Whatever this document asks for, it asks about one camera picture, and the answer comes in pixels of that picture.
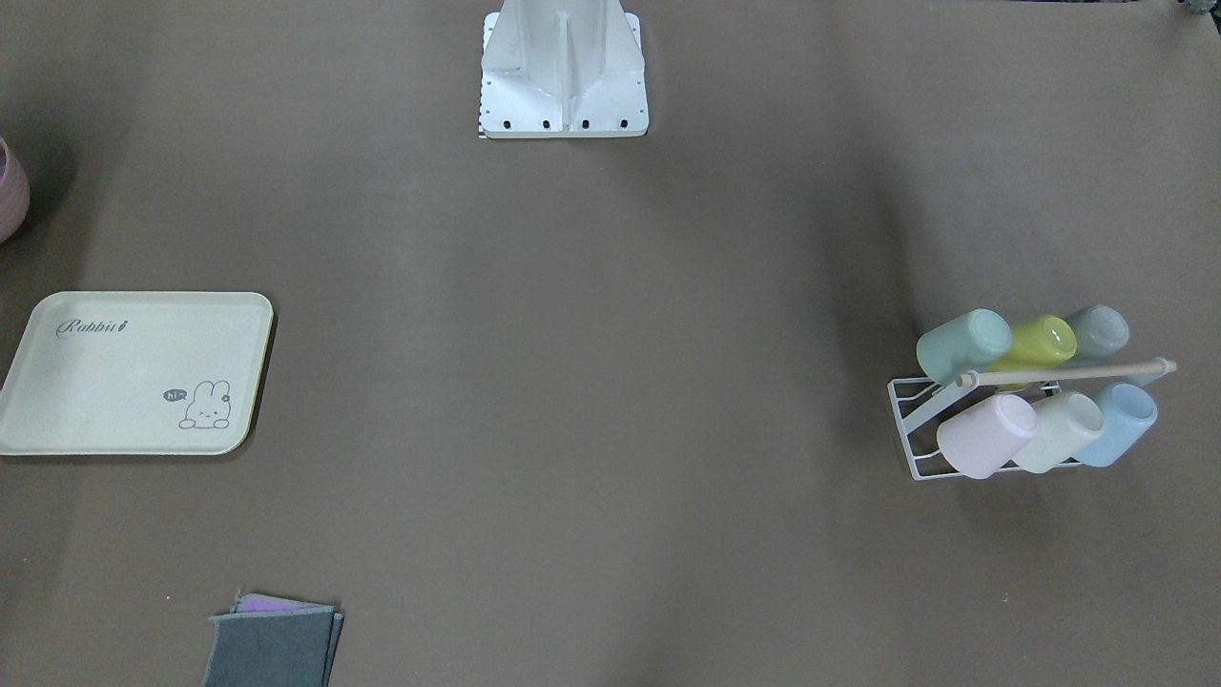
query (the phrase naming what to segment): gray tabletop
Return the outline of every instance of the gray tabletop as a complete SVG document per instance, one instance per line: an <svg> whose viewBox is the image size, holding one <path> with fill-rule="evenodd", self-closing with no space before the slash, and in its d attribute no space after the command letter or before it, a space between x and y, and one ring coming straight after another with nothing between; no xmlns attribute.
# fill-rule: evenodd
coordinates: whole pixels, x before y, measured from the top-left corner
<svg viewBox="0 0 1221 687"><path fill-rule="evenodd" d="M490 142L496 9L0 7L0 371L61 289L277 310L236 453L0 464L0 682L198 685L238 588L336 687L1216 680L1208 18L632 0L648 135ZM911 480L919 331L1099 301L1181 365L1129 456Z"/></svg>

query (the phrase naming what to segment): folded cloth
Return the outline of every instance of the folded cloth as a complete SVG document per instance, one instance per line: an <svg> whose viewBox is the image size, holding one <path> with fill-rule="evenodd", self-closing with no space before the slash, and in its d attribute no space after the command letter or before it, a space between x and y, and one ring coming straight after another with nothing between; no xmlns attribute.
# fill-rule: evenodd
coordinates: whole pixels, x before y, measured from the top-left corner
<svg viewBox="0 0 1221 687"><path fill-rule="evenodd" d="M343 626L335 606L245 594L216 626L204 687L326 687Z"/></svg>

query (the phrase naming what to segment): pink vase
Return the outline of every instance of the pink vase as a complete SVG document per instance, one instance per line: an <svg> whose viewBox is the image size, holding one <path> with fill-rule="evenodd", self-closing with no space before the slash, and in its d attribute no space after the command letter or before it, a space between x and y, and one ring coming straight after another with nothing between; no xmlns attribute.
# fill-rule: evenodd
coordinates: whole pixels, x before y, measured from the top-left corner
<svg viewBox="0 0 1221 687"><path fill-rule="evenodd" d="M21 226L29 210L29 181L26 170L0 138L0 242Z"/></svg>

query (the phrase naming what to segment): white rectangular tray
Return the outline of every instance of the white rectangular tray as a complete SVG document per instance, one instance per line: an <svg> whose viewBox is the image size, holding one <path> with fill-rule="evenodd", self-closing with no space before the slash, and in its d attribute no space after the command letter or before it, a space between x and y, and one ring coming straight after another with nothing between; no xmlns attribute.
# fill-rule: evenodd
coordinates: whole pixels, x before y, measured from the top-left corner
<svg viewBox="0 0 1221 687"><path fill-rule="evenodd" d="M259 293L63 290L0 389L0 455L209 455L245 439L271 333Z"/></svg>

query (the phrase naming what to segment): cup rack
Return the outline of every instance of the cup rack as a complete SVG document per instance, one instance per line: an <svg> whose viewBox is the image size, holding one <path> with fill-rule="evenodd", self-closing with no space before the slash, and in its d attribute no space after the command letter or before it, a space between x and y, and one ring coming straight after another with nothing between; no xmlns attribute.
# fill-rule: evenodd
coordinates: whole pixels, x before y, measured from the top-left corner
<svg viewBox="0 0 1221 687"><path fill-rule="evenodd" d="M1127 378L1138 387L1160 379L1178 370L1178 366L1166 359L1155 359L1147 364L1095 366L1081 369L1035 370L1023 372L967 372L955 378L946 387L937 384L927 377L891 379L886 384L890 397L890 410L895 417L895 430L904 447L907 467L912 480L926 482L965 477L950 467L941 458L937 445L937 427L995 392L988 387L1021 384L1020 392L1002 394L1029 394L1032 386L1037 395L1043 398L1060 393L1060 383L1076 379L1101 379L1110 377ZM1077 467L1081 464L1070 459L1056 469ZM1012 462L998 472L1022 472Z"/></svg>

